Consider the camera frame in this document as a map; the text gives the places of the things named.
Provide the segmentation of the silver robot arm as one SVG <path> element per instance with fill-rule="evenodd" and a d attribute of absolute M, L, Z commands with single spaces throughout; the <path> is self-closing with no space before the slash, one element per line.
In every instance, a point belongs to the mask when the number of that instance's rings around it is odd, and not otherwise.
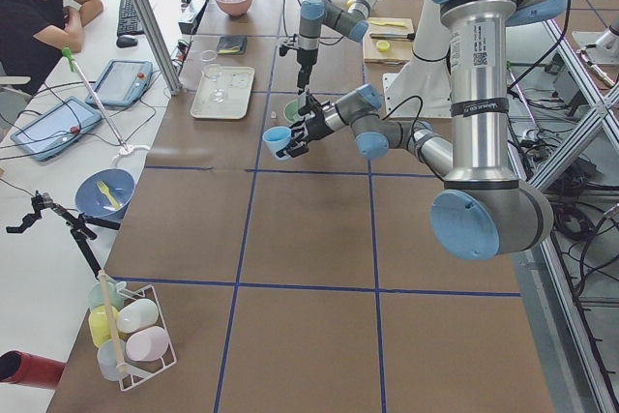
<path fill-rule="evenodd" d="M 298 32 L 280 43 L 279 54 L 296 52 L 300 65 L 297 77 L 298 114 L 312 112 L 317 100 L 310 93 L 310 75 L 317 63 L 321 28 L 327 26 L 342 37 L 356 43 L 363 40 L 368 30 L 368 18 L 377 0 L 349 0 L 340 5 L 333 0 L 301 0 Z"/>
<path fill-rule="evenodd" d="M 450 254 L 485 260 L 537 246 L 551 231 L 552 210 L 509 166 L 506 31 L 554 18 L 568 0 L 425 0 L 412 59 L 383 94 L 364 85 L 335 102 L 319 102 L 309 81 L 322 28 L 358 42 L 376 1 L 354 0 L 348 8 L 331 0 L 302 2 L 299 31 L 280 47 L 294 50 L 301 67 L 300 118 L 264 133 L 270 151 L 280 160 L 295 158 L 312 141 L 349 128 L 365 158 L 402 149 L 442 180 L 430 223 Z M 448 111 L 451 138 L 420 120 L 380 116 L 385 97 L 417 100 L 418 114 Z"/>

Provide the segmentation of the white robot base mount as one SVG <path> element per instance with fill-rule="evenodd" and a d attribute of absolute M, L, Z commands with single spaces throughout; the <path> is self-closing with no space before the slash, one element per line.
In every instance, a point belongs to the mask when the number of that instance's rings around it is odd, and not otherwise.
<path fill-rule="evenodd" d="M 412 57 L 398 74 L 384 74 L 384 99 L 390 119 L 449 118 L 451 83 L 447 61 L 450 31 L 441 23 L 440 6 L 425 0 L 412 45 Z"/>

